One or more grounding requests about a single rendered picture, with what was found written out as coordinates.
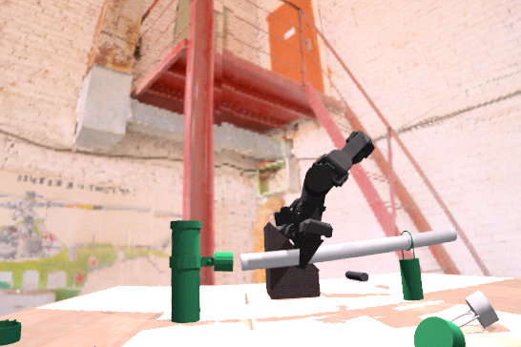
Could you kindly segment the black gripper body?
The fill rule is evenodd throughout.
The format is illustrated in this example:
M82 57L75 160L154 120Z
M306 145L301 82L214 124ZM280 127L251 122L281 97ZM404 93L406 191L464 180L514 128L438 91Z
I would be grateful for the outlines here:
M330 223L322 222L323 212L326 211L324 202L316 198L301 198L300 205L304 207L302 210L303 222L299 225L296 223L286 228L285 235L308 235L321 239L323 235L325 238L332 238L333 228Z

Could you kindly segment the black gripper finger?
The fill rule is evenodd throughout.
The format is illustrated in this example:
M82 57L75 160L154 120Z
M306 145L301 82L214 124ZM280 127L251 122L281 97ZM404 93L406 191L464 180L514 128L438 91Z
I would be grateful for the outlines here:
M300 269L304 269L324 240L308 235L295 236L300 242Z
M291 241L294 244L294 250L299 250L300 249L300 242L299 242L299 240L295 236L293 236L293 235L289 235L288 237L291 239ZM300 269L300 265L295 265L295 267Z

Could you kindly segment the dark green cup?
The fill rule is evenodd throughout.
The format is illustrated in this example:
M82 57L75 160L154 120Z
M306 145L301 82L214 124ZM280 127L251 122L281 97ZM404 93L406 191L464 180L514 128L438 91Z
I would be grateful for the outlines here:
M214 258L202 257L199 255L191 256L171 256L169 255L169 267L186 269L198 267L214 266L215 272L233 272L234 253L233 252L214 252Z

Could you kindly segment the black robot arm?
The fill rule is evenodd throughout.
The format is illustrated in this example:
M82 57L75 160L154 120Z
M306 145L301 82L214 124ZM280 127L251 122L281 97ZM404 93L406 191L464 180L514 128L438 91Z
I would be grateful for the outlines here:
M285 235L286 228L297 222L303 222L303 206L297 208L301 198L316 198L324 202L325 195L335 187L342 187L349 177L352 165L361 163L375 150L372 139L362 131L353 131L346 139L345 146L340 150L324 153L306 172L302 186L302 196L296 199L290 207L281 207L274 212L276 228ZM292 210L291 210L292 208ZM289 240L290 241L290 240Z

